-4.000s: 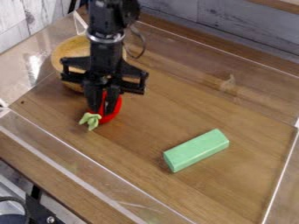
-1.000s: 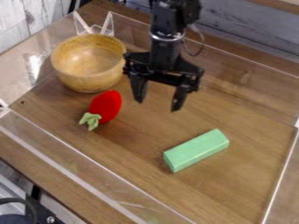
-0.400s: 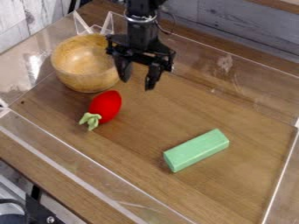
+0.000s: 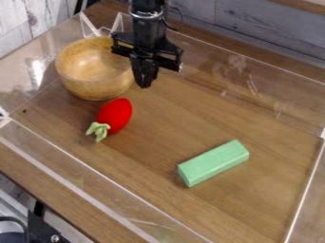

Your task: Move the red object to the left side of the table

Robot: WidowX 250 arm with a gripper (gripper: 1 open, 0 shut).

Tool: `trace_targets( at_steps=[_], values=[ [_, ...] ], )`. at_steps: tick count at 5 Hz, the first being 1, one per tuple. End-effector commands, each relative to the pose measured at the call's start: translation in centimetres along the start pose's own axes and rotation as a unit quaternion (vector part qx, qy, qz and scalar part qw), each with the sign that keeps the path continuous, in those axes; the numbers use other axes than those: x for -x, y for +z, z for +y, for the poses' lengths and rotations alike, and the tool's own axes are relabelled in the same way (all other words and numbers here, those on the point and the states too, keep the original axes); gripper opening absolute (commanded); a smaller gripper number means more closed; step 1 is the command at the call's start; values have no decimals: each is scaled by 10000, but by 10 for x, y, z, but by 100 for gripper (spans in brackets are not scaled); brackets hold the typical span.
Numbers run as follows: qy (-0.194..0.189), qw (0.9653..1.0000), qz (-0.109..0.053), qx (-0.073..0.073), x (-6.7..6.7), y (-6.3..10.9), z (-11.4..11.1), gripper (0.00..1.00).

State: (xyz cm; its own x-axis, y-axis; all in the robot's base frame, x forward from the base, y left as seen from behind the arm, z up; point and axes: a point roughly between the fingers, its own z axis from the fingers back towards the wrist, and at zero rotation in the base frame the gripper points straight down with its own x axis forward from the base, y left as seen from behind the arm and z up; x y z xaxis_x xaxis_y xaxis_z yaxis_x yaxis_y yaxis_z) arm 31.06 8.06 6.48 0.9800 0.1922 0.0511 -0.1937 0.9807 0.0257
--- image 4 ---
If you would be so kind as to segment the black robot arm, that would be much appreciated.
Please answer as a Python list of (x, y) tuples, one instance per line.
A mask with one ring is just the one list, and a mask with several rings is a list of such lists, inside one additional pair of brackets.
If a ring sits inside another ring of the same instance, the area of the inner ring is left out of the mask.
[(159, 68), (182, 69), (183, 50), (165, 36), (164, 0), (131, 0), (132, 30), (113, 31), (112, 53), (128, 57), (135, 81), (147, 88), (157, 78)]

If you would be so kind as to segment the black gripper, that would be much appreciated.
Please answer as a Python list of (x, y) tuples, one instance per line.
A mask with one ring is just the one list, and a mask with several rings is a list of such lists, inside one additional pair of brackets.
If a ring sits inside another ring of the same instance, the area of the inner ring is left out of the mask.
[(135, 81), (144, 88), (157, 78), (160, 68), (180, 71), (183, 50), (167, 39), (161, 14), (132, 14), (131, 21), (129, 31), (111, 32), (112, 53), (129, 58)]

